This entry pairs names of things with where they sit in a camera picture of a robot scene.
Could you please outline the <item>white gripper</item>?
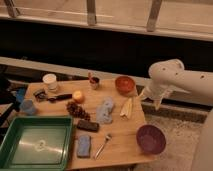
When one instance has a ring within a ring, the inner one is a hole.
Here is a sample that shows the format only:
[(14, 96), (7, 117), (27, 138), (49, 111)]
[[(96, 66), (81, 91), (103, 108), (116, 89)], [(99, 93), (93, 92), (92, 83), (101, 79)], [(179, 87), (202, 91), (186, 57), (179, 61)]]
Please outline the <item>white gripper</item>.
[(162, 99), (169, 97), (170, 94), (171, 91), (168, 86), (151, 83), (141, 91), (138, 97), (140, 100), (145, 100), (146, 98), (154, 100), (154, 108), (159, 110)]

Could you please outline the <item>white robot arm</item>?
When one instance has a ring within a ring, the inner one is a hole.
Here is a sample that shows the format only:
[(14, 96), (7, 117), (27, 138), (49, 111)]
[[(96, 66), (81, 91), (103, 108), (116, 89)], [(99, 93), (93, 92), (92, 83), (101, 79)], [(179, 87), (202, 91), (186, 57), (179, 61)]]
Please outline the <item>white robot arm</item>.
[[(186, 70), (181, 60), (171, 59), (153, 63), (148, 73), (150, 82), (143, 88), (139, 97), (141, 100), (151, 99), (156, 110), (160, 108), (170, 86), (205, 97), (213, 106), (212, 72)], [(213, 108), (203, 125), (191, 171), (213, 171)]]

